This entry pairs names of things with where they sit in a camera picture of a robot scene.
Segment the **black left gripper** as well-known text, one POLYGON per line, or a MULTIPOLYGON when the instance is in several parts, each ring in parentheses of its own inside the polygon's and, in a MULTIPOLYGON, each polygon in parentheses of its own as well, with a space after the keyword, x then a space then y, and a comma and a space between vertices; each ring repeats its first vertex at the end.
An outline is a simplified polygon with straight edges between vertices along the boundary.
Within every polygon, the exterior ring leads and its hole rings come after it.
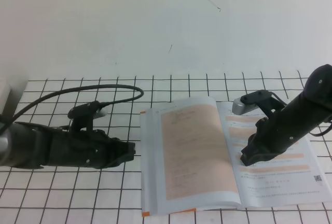
POLYGON ((41 126, 45 136, 39 169, 45 166, 106 169, 130 162, 136 154, 135 143, 110 138, 103 130, 67 132, 41 126))

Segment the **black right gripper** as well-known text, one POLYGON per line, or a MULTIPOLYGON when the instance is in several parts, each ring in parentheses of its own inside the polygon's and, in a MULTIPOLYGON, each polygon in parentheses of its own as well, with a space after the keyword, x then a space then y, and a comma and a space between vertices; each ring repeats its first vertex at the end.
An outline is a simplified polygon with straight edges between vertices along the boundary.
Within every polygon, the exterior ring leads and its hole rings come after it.
POLYGON ((247 149, 241 150, 240 160, 245 166, 270 161, 298 142, 298 137, 287 134, 287 129, 278 129, 276 124, 267 118, 259 120, 256 128, 256 133, 248 139, 247 149))

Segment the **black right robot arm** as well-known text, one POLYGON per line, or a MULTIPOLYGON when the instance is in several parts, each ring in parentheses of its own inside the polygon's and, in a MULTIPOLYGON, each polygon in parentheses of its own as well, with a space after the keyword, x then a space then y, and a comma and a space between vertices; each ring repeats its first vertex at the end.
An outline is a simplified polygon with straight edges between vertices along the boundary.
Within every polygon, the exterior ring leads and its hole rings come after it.
POLYGON ((319 124, 331 122, 331 65, 315 69, 288 104, 271 91, 258 90, 235 99, 232 112, 243 115, 257 108, 265 117, 256 122, 256 133, 241 151, 245 166, 272 160, 319 124))

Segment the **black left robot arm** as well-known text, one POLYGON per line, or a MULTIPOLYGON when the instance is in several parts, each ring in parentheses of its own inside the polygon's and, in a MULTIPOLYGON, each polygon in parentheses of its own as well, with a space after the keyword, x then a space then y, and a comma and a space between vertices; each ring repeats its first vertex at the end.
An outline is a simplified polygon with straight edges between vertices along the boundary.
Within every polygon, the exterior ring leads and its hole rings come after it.
POLYGON ((18 169, 106 169, 132 161, 135 153, 135 143, 110 138, 103 130, 67 131, 17 122, 1 134, 1 165, 18 169))

